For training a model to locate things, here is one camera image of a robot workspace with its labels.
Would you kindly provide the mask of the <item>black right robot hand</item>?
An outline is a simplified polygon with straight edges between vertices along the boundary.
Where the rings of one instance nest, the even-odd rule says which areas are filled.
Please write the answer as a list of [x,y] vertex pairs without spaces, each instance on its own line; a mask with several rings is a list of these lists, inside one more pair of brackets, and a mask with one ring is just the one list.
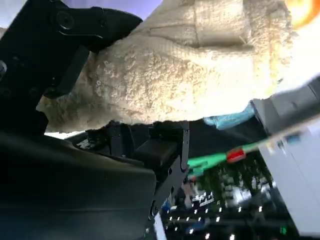
[[127,12],[28,0],[0,40],[0,237],[141,240],[188,174],[189,123],[156,123],[128,157],[113,126],[110,154],[46,136],[43,96],[71,92],[88,59],[129,35]]

